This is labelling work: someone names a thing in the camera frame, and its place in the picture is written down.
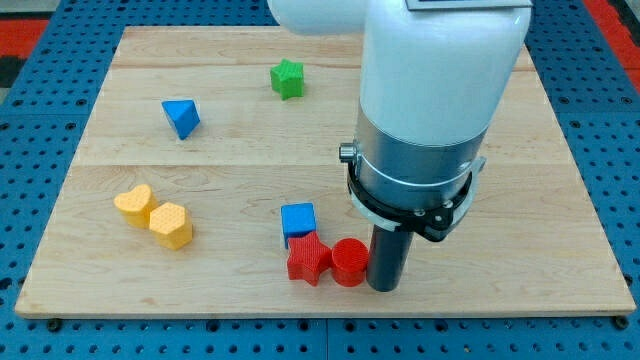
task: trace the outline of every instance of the yellow hexagonal block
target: yellow hexagonal block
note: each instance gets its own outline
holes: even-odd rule
[[[158,200],[153,195],[151,186],[138,185],[133,190],[119,194],[113,199],[124,219],[131,226],[146,229],[149,227],[151,211],[158,207]]]
[[[164,203],[151,212],[149,230],[158,244],[171,250],[180,249],[193,237],[193,225],[187,209],[172,203]]]

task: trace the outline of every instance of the blue block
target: blue block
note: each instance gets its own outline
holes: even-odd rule
[[[301,237],[316,230],[316,214],[312,203],[289,204],[280,208],[284,248],[289,248],[290,237]]]
[[[200,123],[193,100],[163,101],[162,107],[171,128],[178,134],[180,140],[186,139]]]

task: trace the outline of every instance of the wooden table surface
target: wooden table surface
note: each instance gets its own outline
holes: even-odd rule
[[[353,138],[360,36],[277,27],[128,28],[16,305],[29,318],[512,317],[626,314],[633,299],[523,51],[480,155],[462,224],[416,236],[400,286],[289,281],[280,206],[312,201],[322,240],[368,243],[337,146]],[[305,63],[304,98],[269,69]],[[193,98],[179,141],[160,102]],[[194,240],[173,252],[126,225],[113,198],[149,183],[185,205]]]

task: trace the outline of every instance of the green block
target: green block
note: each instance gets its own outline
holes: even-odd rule
[[[304,66],[302,63],[283,59],[271,68],[271,88],[280,93],[282,100],[304,96]]]

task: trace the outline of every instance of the blue triangular block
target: blue triangular block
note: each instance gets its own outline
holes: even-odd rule
[[[193,100],[163,101],[162,108],[167,115],[169,124],[178,134],[180,140],[186,139],[200,123],[200,117]]]

